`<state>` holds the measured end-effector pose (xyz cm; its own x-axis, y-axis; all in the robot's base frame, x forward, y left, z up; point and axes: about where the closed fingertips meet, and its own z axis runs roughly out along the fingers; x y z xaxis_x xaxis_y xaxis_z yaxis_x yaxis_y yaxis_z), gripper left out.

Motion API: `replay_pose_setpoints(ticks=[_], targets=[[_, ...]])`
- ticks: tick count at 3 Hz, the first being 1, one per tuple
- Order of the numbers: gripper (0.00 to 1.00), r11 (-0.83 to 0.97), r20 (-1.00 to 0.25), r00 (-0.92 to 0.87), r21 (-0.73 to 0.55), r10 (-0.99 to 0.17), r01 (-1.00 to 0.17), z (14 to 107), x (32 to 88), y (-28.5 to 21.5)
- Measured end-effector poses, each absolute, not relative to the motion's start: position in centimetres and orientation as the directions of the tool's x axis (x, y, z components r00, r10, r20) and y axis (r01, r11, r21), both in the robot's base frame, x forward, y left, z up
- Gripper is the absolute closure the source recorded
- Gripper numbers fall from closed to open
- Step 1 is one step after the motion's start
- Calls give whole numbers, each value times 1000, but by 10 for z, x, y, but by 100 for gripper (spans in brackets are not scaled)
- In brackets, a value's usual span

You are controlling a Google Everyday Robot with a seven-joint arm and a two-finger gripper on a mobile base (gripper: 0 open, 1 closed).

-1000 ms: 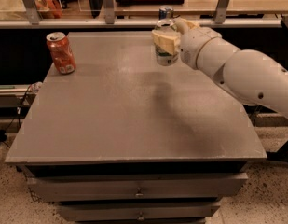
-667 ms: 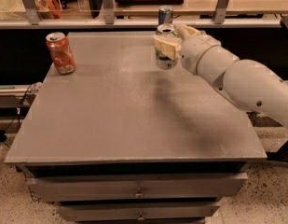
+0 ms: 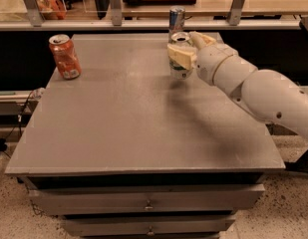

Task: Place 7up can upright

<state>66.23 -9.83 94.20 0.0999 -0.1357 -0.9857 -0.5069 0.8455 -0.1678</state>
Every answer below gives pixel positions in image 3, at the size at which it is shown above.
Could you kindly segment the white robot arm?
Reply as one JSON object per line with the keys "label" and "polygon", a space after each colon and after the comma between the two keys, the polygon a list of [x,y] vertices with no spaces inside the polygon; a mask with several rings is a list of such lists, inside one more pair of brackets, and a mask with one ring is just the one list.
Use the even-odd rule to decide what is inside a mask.
{"label": "white robot arm", "polygon": [[260,70],[230,46],[195,31],[172,34],[167,53],[180,78],[195,70],[255,119],[282,125],[308,141],[308,95],[284,75]]}

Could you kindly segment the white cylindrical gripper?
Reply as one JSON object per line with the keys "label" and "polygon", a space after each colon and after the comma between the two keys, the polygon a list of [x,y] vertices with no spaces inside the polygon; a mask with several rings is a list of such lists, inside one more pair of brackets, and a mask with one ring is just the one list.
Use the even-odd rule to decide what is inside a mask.
{"label": "white cylindrical gripper", "polygon": [[238,52],[226,44],[215,44],[216,40],[199,32],[190,32],[191,40],[198,49],[191,46],[167,45],[167,53],[171,60],[191,70],[196,60],[198,76],[210,86],[213,86],[213,78],[219,66],[229,57],[237,56]]}

